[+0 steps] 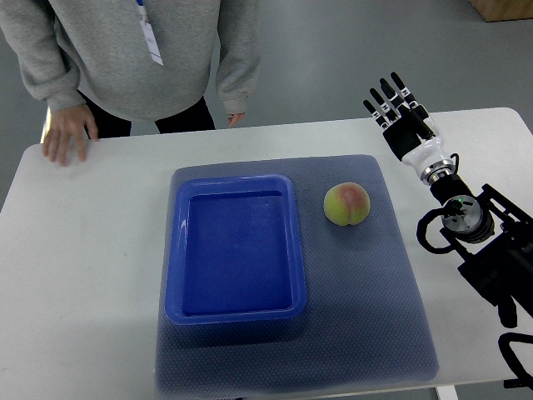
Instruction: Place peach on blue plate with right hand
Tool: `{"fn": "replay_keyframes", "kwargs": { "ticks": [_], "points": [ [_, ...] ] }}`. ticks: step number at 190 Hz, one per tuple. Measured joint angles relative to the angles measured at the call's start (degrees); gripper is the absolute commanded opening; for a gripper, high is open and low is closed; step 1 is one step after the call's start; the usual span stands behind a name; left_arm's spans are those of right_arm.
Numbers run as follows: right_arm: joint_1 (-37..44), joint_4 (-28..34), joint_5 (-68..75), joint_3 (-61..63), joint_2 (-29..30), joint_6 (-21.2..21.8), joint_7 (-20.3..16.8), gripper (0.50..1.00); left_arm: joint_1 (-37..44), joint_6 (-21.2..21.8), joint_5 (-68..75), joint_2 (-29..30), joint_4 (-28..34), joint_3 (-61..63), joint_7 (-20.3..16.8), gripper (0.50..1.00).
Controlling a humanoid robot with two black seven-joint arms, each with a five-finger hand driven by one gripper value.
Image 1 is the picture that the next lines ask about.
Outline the person's right hand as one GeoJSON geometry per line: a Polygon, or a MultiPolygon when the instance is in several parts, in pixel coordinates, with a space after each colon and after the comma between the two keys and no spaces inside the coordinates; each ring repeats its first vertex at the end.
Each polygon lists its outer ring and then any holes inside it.
{"type": "Polygon", "coordinates": [[[77,159],[83,162],[87,159],[85,137],[92,141],[99,139],[96,120],[87,104],[49,112],[42,139],[42,154],[51,163],[66,166],[73,143],[77,159]]]}

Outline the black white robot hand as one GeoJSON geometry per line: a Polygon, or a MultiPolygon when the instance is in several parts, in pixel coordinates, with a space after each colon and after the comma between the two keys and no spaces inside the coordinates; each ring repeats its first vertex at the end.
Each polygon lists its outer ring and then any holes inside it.
{"type": "Polygon", "coordinates": [[[457,169],[457,157],[444,150],[439,128],[426,108],[396,72],[369,90],[373,100],[363,102],[395,157],[414,168],[418,178],[431,185],[457,169]]]}

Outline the person's left hand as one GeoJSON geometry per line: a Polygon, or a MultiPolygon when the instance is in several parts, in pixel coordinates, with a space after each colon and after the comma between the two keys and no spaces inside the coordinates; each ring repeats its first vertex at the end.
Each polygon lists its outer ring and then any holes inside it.
{"type": "Polygon", "coordinates": [[[240,121],[242,121],[245,118],[245,116],[246,114],[244,112],[228,114],[227,115],[228,127],[230,128],[235,127],[240,121]]]}

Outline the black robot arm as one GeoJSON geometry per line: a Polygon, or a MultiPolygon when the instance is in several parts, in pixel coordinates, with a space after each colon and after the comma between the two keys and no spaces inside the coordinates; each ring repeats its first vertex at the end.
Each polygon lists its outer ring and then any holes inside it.
{"type": "Polygon", "coordinates": [[[428,179],[439,208],[417,224],[416,237],[433,254],[459,254],[461,276],[496,307],[507,332],[498,347],[515,378],[505,388],[532,386],[532,376],[512,349],[530,344],[532,336],[516,332],[517,309],[532,312],[532,218],[511,200],[484,184],[474,195],[458,175],[459,156],[434,171],[428,179]]]}

